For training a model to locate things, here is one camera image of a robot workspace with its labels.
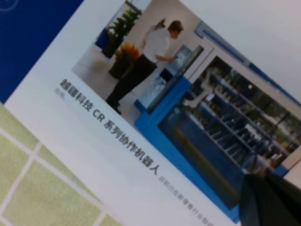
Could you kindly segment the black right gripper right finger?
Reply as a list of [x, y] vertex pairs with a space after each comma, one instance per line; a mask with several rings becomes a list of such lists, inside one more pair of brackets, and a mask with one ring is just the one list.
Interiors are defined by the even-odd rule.
[[290, 212], [301, 211], [301, 190], [298, 187], [276, 174], [267, 175], [266, 180]]

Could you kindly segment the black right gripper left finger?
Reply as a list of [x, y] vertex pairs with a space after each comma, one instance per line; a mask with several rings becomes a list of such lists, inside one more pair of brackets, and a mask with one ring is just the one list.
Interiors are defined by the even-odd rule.
[[239, 203], [241, 225], [299, 226], [301, 212], [289, 211], [266, 180], [266, 176], [248, 174], [244, 177]]

